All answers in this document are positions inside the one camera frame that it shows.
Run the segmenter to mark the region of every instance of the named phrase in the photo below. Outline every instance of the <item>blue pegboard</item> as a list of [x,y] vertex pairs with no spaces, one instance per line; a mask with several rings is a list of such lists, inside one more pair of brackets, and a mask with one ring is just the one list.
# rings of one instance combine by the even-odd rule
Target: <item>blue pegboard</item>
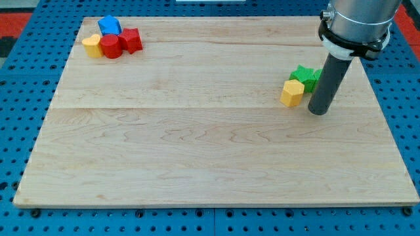
[[[318,15],[327,1],[41,0],[0,69],[0,235],[419,235],[420,208],[41,210],[11,201],[85,16]],[[363,61],[392,135],[420,188],[420,65],[396,26]]]

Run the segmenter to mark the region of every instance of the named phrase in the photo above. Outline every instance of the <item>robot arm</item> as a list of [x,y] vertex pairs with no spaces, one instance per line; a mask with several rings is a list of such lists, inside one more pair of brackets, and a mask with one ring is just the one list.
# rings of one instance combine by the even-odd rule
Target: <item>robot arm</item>
[[402,0],[331,0],[318,30],[329,54],[308,109],[327,112],[352,59],[374,60],[388,45],[389,28]]

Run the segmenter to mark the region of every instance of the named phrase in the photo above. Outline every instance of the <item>wooden board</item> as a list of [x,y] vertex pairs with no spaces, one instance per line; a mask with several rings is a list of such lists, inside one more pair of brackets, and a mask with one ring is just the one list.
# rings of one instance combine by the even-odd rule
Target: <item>wooden board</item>
[[119,18],[144,50],[92,59],[86,18],[14,198],[22,208],[419,202],[359,60],[327,115],[279,103],[321,68],[317,17]]

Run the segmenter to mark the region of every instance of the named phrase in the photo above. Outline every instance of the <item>yellow hexagonal block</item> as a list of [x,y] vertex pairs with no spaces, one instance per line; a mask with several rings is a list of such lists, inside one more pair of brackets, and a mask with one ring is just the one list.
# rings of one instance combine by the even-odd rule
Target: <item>yellow hexagonal block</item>
[[298,106],[301,103],[305,86],[298,80],[284,82],[283,92],[280,101],[288,106]]

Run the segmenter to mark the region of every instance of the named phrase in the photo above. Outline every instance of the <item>toy block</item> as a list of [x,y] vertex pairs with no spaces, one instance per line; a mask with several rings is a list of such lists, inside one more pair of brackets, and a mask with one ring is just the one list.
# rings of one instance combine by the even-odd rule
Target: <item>toy block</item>
[[313,75],[315,83],[314,83],[314,86],[312,87],[312,90],[310,92],[314,92],[314,90],[316,88],[316,85],[318,84],[318,81],[320,80],[321,73],[322,73],[322,69],[318,69],[317,71],[315,71],[315,73]]
[[81,41],[81,44],[85,47],[87,56],[90,56],[91,58],[100,58],[104,55],[99,42],[99,34],[94,34]]
[[298,80],[289,80],[284,83],[280,101],[287,107],[298,106],[301,103],[305,86]]
[[100,46],[105,56],[110,59],[118,58],[123,54],[118,36],[108,34],[100,40]]
[[98,21],[100,32],[103,36],[108,34],[119,35],[121,33],[121,26],[117,18],[107,15]]
[[312,92],[315,84],[313,77],[314,69],[297,66],[297,70],[290,74],[289,80],[296,79],[304,85],[304,92]]
[[118,35],[121,48],[133,54],[135,51],[143,50],[142,41],[138,29],[123,29],[123,32]]

